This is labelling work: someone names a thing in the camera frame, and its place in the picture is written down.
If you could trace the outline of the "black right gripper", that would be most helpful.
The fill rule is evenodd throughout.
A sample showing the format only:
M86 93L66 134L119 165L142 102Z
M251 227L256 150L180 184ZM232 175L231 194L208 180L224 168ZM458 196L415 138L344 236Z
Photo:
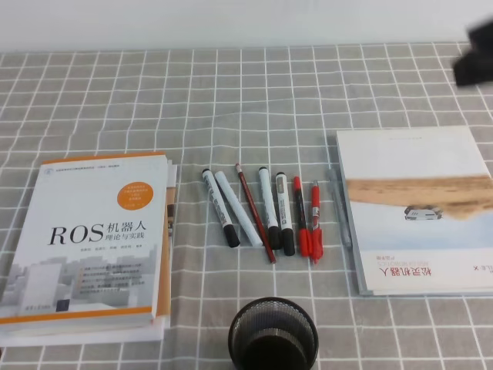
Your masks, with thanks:
M468 28L470 49L452 67L457 86L492 82L492 17Z

